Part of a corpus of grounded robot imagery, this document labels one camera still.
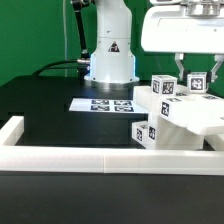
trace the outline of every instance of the white foam block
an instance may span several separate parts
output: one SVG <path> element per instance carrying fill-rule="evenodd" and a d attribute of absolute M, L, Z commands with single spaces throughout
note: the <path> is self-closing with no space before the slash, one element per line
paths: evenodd
<path fill-rule="evenodd" d="M 192 114 L 193 102 L 178 97 L 163 99 L 160 103 L 159 115 L 180 127 L 187 127 Z"/>
<path fill-rule="evenodd" d="M 150 86 L 135 86 L 133 92 L 133 102 L 147 110 L 150 110 L 151 95 L 152 91 Z"/>
<path fill-rule="evenodd" d="M 0 170 L 103 173 L 104 150 L 5 146 L 0 147 Z"/>
<path fill-rule="evenodd" d="M 0 130 L 0 145 L 15 145 L 24 132 L 24 118 L 13 116 Z"/>
<path fill-rule="evenodd" d="M 205 140 L 215 151 L 224 151 L 224 134 L 208 135 Z"/>
<path fill-rule="evenodd" d="M 149 137 L 146 149 L 198 150 L 203 148 L 204 137 L 178 127 L 162 117 L 149 113 Z"/>
<path fill-rule="evenodd" d="M 197 135 L 215 135 L 224 133 L 224 120 L 220 117 L 197 117 L 191 119 L 187 129 Z"/>

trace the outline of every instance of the white platform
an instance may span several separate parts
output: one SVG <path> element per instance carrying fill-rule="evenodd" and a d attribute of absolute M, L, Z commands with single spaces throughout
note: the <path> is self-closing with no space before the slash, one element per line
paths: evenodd
<path fill-rule="evenodd" d="M 0 136 L 6 135 L 6 127 L 8 133 L 15 133 L 21 124 L 23 117 L 12 117 Z M 22 131 L 18 132 L 17 138 L 21 135 Z M 0 147 L 0 171 L 224 175 L 224 152 L 26 147 L 10 143 Z"/>

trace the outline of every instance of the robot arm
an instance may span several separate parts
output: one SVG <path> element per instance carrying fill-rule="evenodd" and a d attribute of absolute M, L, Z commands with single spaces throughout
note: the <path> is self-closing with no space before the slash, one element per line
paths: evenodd
<path fill-rule="evenodd" d="M 212 82 L 223 63 L 223 0 L 151 0 L 156 5 L 145 16 L 142 47 L 149 52 L 176 53 L 180 79 L 184 53 L 214 54 L 217 62 L 211 70 Z"/>

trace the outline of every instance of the black table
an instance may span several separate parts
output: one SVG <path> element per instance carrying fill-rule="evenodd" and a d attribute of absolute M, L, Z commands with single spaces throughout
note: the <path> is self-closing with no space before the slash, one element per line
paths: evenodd
<path fill-rule="evenodd" d="M 106 91 L 75 78 L 15 78 L 0 88 L 1 125 L 25 117 L 18 145 L 140 147 L 131 123 L 143 114 L 70 112 L 74 97 L 131 99 L 132 89 Z M 224 178 L 0 172 L 1 224 L 220 224 Z"/>

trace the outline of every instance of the green background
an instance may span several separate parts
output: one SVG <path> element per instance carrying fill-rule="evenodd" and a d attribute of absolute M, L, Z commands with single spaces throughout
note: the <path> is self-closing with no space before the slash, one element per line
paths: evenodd
<path fill-rule="evenodd" d="M 131 49 L 136 56 L 136 75 L 150 80 L 152 74 L 178 76 L 174 54 L 145 53 L 141 47 L 141 30 L 148 0 L 124 0 L 132 11 Z M 68 58 L 80 56 L 76 20 L 70 1 L 66 2 Z M 40 67 L 64 56 L 63 0 L 5 0 L 0 1 L 0 85 L 21 75 L 31 75 Z M 88 50 L 96 48 L 96 7 L 82 10 Z M 184 66 L 193 72 L 211 70 L 213 55 L 187 54 Z M 224 66 L 211 89 L 224 96 Z M 61 71 L 47 71 L 45 75 L 63 76 Z M 76 71 L 69 71 L 76 76 Z"/>

